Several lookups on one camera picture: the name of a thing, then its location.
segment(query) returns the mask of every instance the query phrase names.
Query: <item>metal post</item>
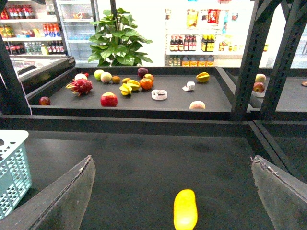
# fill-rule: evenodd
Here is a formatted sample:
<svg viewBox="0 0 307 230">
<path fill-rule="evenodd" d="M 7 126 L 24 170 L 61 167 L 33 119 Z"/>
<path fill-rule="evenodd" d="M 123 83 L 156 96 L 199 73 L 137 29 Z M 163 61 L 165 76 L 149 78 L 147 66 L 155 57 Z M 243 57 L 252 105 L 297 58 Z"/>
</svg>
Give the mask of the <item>metal post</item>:
<svg viewBox="0 0 307 230">
<path fill-rule="evenodd" d="M 1 36 L 0 67 L 5 83 L 0 80 L 0 110 L 4 115 L 29 115 L 30 109 Z"/>
<path fill-rule="evenodd" d="M 262 103 L 260 116 L 271 120 L 282 94 L 288 71 L 291 68 L 296 49 L 307 22 L 307 3 L 294 0 L 278 50 L 270 82 Z"/>
<path fill-rule="evenodd" d="M 255 0 L 240 74 L 236 84 L 236 93 L 232 101 L 232 120 L 242 120 L 246 114 L 273 13 L 280 2 L 281 0 Z"/>
</svg>

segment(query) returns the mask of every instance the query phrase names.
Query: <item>white wall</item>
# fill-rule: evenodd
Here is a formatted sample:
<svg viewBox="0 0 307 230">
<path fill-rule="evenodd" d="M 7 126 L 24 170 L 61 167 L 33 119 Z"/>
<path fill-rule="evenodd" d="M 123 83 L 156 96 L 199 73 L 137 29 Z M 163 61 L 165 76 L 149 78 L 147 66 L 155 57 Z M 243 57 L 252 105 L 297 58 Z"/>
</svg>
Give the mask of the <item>white wall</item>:
<svg viewBox="0 0 307 230">
<path fill-rule="evenodd" d="M 165 50 L 165 7 L 163 0 L 116 0 L 116 7 L 129 11 L 138 25 L 137 31 L 146 39 L 153 41 L 143 44 L 140 52 L 148 53 L 153 63 L 143 62 L 144 66 L 164 66 Z M 99 16 L 102 18 L 103 10 L 109 10 L 110 2 L 98 0 Z"/>
<path fill-rule="evenodd" d="M 99 15 L 103 17 L 103 10 L 110 9 L 110 2 L 106 0 L 97 0 Z M 249 0 L 232 1 L 230 4 L 242 4 L 249 5 Z M 187 0 L 116 0 L 116 7 L 122 7 L 123 9 L 130 11 L 133 18 L 136 20 L 138 32 L 147 39 L 153 40 L 151 44 L 144 44 L 144 47 L 140 49 L 140 52 L 148 53 L 148 57 L 153 63 L 143 63 L 145 66 L 164 66 L 165 56 L 165 8 L 173 9 L 175 6 L 180 8 L 191 7 L 194 4 L 195 7 L 204 6 L 210 4 L 210 6 L 216 5 L 216 8 L 221 8 L 223 5 L 219 5 L 217 0 L 198 0 L 198 2 L 188 2 Z M 285 26 L 285 19 L 281 6 L 279 5 L 273 16 L 272 24 L 270 27 L 267 43 L 269 44 L 268 52 L 264 52 L 261 67 L 271 67 L 276 59 L 276 54 L 283 36 L 283 30 Z M 240 60 L 234 59 L 229 62 L 228 66 L 240 66 Z"/>
</svg>

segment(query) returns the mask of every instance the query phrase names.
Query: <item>apple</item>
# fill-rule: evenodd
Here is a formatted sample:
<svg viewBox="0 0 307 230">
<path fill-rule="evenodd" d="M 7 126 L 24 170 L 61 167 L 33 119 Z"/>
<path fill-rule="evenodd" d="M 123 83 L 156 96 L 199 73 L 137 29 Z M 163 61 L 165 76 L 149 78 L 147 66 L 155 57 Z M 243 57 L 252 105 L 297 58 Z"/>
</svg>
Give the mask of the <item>apple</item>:
<svg viewBox="0 0 307 230">
<path fill-rule="evenodd" d="M 41 97 L 38 101 L 38 104 L 39 105 L 50 105 L 51 101 L 50 101 L 50 98 L 48 97 Z"/>
<path fill-rule="evenodd" d="M 138 69 L 138 76 L 140 78 L 143 78 L 145 74 L 148 73 L 148 69 L 144 68 L 144 67 L 141 67 Z"/>
<path fill-rule="evenodd" d="M 117 96 L 112 92 L 104 93 L 100 98 L 101 106 L 116 107 L 118 103 Z"/>
<path fill-rule="evenodd" d="M 101 81 L 101 74 L 104 73 L 102 69 L 96 70 L 94 73 L 94 77 L 96 78 L 97 81 Z"/>
<path fill-rule="evenodd" d="M 259 73 L 259 74 L 256 75 L 255 82 L 263 82 L 264 83 L 266 79 L 267 78 L 265 77 L 264 74 Z"/>
<path fill-rule="evenodd" d="M 103 72 L 100 79 L 103 83 L 109 83 L 112 80 L 112 75 L 108 72 Z"/>
<path fill-rule="evenodd" d="M 263 92 L 264 90 L 265 90 L 265 86 L 264 86 L 263 82 L 255 82 L 254 83 L 253 91 Z"/>
<path fill-rule="evenodd" d="M 154 76 L 150 73 L 145 74 L 144 78 L 150 79 L 150 80 L 152 80 L 152 82 L 154 82 Z"/>
<path fill-rule="evenodd" d="M 78 73 L 76 76 L 75 76 L 75 81 L 76 80 L 79 80 L 79 79 L 86 79 L 87 80 L 87 76 L 83 73 Z"/>
<path fill-rule="evenodd" d="M 190 109 L 205 109 L 205 103 L 202 101 L 194 101 L 190 104 Z"/>
</svg>

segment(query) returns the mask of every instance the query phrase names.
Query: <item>yellow mango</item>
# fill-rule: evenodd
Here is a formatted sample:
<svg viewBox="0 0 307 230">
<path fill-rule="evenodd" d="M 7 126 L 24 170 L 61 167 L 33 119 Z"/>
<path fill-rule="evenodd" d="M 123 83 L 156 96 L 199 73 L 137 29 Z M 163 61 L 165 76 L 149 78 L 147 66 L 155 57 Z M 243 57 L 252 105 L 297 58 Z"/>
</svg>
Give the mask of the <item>yellow mango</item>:
<svg viewBox="0 0 307 230">
<path fill-rule="evenodd" d="M 174 225 L 176 230 L 192 230 L 197 223 L 195 193 L 191 189 L 180 191 L 174 201 Z"/>
</svg>

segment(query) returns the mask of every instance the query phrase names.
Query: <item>red apple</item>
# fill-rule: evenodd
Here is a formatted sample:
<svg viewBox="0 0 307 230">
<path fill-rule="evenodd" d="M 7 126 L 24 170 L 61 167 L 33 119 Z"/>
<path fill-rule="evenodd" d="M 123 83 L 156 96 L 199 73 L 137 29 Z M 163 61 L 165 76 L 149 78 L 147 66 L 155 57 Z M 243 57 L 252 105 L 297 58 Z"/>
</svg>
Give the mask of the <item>red apple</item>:
<svg viewBox="0 0 307 230">
<path fill-rule="evenodd" d="M 112 92 L 106 92 L 101 96 L 100 103 L 104 107 L 116 107 L 118 103 L 117 96 Z"/>
<path fill-rule="evenodd" d="M 140 78 L 143 78 L 145 74 L 148 73 L 148 69 L 144 68 L 144 67 L 141 67 L 138 69 L 138 76 Z"/>
<path fill-rule="evenodd" d="M 152 82 L 154 82 L 154 76 L 150 73 L 145 74 L 144 78 L 150 79 L 150 80 L 152 80 Z"/>
<path fill-rule="evenodd" d="M 41 97 L 38 101 L 39 105 L 50 105 L 51 101 L 48 97 Z"/>
<path fill-rule="evenodd" d="M 263 92 L 264 90 L 265 90 L 265 86 L 264 86 L 263 82 L 255 82 L 254 83 L 253 91 Z"/>
</svg>

